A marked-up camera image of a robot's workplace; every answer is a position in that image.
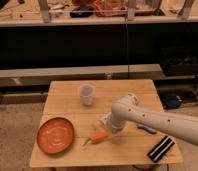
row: carrot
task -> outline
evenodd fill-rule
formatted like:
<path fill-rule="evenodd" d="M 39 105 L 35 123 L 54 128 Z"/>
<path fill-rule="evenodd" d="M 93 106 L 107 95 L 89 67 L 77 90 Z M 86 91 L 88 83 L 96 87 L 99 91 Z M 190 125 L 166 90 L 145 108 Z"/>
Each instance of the carrot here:
<path fill-rule="evenodd" d="M 90 139 L 92 143 L 98 143 L 105 140 L 108 136 L 109 136 L 108 131 L 96 131 L 91 135 Z"/>

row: wooden table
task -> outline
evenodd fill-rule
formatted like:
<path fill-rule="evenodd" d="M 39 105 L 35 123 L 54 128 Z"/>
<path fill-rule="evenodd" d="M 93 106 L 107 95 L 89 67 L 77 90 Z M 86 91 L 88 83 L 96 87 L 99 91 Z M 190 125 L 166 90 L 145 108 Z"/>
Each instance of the wooden table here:
<path fill-rule="evenodd" d="M 90 83 L 95 87 L 94 103 L 90 107 L 81 104 L 77 95 L 80 85 Z M 162 133 L 151 135 L 138 130 L 128 122 L 117 137 L 99 144 L 82 147 L 89 135 L 101 129 L 99 119 L 110 111 L 111 104 L 127 92 L 135 93 L 140 106 L 162 111 L 162 105 L 151 80 L 104 80 L 104 81 L 54 81 L 50 86 L 41 124 L 54 117 L 69 119 L 75 128 L 75 140 L 69 151 L 56 156 L 45 155 L 34 144 L 31 167 L 74 167 L 153 164 L 147 152 L 161 139 Z M 159 162 L 181 163 L 182 155 L 177 146 Z"/>

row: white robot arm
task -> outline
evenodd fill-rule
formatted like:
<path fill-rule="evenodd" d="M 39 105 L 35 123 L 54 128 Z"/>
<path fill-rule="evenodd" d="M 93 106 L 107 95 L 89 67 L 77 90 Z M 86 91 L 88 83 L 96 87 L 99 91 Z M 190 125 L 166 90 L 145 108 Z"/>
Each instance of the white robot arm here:
<path fill-rule="evenodd" d="M 112 133 L 121 131 L 126 121 L 144 124 L 163 133 L 198 146 L 198 117 L 181 116 L 141 108 L 137 97 L 129 93 L 111 107 L 107 127 Z"/>

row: floor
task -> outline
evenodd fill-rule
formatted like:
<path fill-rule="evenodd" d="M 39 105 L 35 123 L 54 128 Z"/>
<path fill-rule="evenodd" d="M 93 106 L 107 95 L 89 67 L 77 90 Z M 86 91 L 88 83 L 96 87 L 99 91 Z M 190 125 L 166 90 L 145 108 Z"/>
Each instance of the floor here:
<path fill-rule="evenodd" d="M 29 160 L 44 103 L 0 105 L 0 171 L 47 171 L 30 168 Z M 198 106 L 170 112 L 198 117 Z M 169 165 L 170 171 L 198 171 L 198 148 L 178 140 L 184 163 Z M 58 171 L 131 171 L 131 166 L 94 168 L 57 168 Z M 166 165 L 157 171 L 167 170 Z"/>

